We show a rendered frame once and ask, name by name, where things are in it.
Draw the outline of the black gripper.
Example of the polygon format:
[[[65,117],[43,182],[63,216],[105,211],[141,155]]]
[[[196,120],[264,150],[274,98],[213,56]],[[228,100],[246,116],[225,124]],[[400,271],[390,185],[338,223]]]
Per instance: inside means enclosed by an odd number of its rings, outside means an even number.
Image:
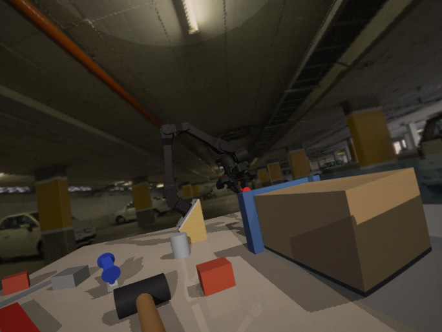
[[[242,173],[240,174],[233,174],[235,175],[235,177],[232,177],[231,173],[230,173],[230,167],[233,168],[238,164],[235,163],[229,163],[228,165],[226,165],[224,167],[224,174],[226,174],[227,176],[221,177],[219,178],[219,180],[216,183],[216,188],[219,189],[223,189],[225,184],[227,184],[227,189],[230,189],[231,191],[235,192],[236,194],[241,193],[242,191],[240,190],[240,187],[238,186],[238,181],[241,182],[240,186],[242,189],[244,189],[245,187],[249,187],[248,182],[251,182],[255,176],[257,175],[257,173],[255,171],[247,171],[245,175],[242,175]]]

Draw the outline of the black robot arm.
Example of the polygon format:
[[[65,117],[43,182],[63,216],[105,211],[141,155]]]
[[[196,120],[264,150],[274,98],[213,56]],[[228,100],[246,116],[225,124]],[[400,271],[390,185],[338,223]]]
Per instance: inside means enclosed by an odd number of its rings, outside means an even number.
[[[163,197],[167,200],[168,208],[180,213],[184,218],[192,207],[192,204],[188,203],[177,195],[178,183],[174,183],[173,178],[172,144],[173,137],[185,133],[207,144],[217,154],[224,154],[223,156],[217,156],[216,158],[216,163],[221,163],[223,168],[229,163],[237,163],[238,165],[235,167],[229,168],[232,177],[235,177],[236,174],[240,173],[244,175],[244,171],[248,170],[250,167],[249,163],[247,162],[249,160],[249,153],[244,147],[236,150],[232,148],[226,140],[212,137],[202,130],[193,127],[188,122],[162,125],[160,127],[160,134],[163,142],[163,163],[165,176]]]

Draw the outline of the grey cylinder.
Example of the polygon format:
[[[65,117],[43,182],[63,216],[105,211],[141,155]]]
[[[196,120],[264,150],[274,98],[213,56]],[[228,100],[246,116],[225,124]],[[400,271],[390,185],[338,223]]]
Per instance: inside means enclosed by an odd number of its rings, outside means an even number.
[[[180,232],[169,236],[174,259],[186,258],[191,254],[186,232]]]

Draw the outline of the black mallet with brown handle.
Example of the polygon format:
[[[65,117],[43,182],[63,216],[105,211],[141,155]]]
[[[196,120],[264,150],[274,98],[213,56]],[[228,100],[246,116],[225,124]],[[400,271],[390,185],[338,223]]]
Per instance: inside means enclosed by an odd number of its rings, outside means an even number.
[[[166,332],[156,305],[171,299],[164,273],[113,290],[118,318],[138,313],[142,332]]]

